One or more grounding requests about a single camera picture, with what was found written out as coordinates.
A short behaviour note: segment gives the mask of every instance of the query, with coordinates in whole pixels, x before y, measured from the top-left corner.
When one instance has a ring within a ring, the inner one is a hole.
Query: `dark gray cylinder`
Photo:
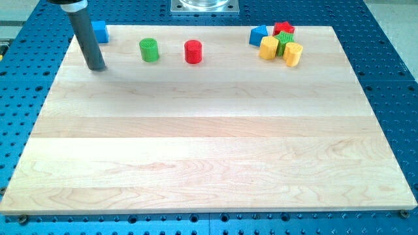
[[[68,12],[74,34],[83,52],[87,66],[93,71],[101,70],[106,67],[99,44],[91,26],[87,8],[77,12]]]

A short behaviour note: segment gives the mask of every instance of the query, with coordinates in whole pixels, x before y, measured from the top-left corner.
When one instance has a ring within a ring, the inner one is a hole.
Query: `green block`
[[[279,39],[279,46],[277,47],[277,56],[283,56],[285,52],[286,44],[288,42],[294,42],[293,34],[286,33],[285,31],[281,31],[278,35],[274,36],[275,38]]]
[[[146,62],[154,62],[159,59],[157,41],[155,39],[142,39],[139,42],[142,59]]]

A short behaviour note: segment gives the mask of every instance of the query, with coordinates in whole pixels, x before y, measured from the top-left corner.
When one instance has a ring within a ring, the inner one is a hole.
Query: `blue cube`
[[[94,34],[98,43],[108,43],[109,42],[109,33],[107,32],[106,22],[98,21],[91,22],[93,26]]]
[[[260,46],[261,39],[267,36],[268,32],[266,25],[256,27],[251,30],[251,34],[249,35],[249,43],[254,46]]]

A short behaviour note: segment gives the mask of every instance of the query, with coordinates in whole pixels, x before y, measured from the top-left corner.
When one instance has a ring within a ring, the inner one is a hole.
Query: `toy block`
[[[284,31],[282,31],[274,37],[279,40],[279,46],[278,46],[278,49],[277,49],[277,56],[282,56],[284,51],[285,51],[286,44],[288,42],[294,42],[293,41],[293,34],[292,33],[286,33]]]
[[[190,64],[202,61],[202,43],[198,40],[189,40],[184,44],[185,60]]]
[[[262,25],[251,30],[249,35],[249,43],[254,46],[260,46],[263,37],[268,36],[267,26]]]
[[[98,21],[91,22],[93,26],[94,34],[98,43],[108,43],[109,42],[109,33],[107,31],[106,22]]]
[[[295,43],[288,42],[286,44],[285,52],[283,54],[283,59],[286,61],[286,65],[289,67],[294,67],[299,63],[300,55],[302,55],[303,46]]]
[[[155,39],[142,39],[139,42],[139,48],[145,62],[154,62],[159,59],[158,45]]]
[[[294,33],[295,27],[289,24],[289,22],[275,23],[273,29],[273,36],[278,35],[282,31],[285,31],[286,33]]]
[[[260,44],[259,56],[263,59],[274,59],[279,40],[273,36],[263,37]]]

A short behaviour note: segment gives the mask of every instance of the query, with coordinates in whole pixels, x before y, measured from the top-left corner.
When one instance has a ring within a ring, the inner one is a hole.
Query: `wooden cutting board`
[[[293,68],[259,58],[250,29],[108,26],[103,72],[74,39],[2,213],[416,207],[332,28],[297,28]],[[146,37],[156,63],[140,58]],[[203,43],[198,65],[183,59],[189,39]]]

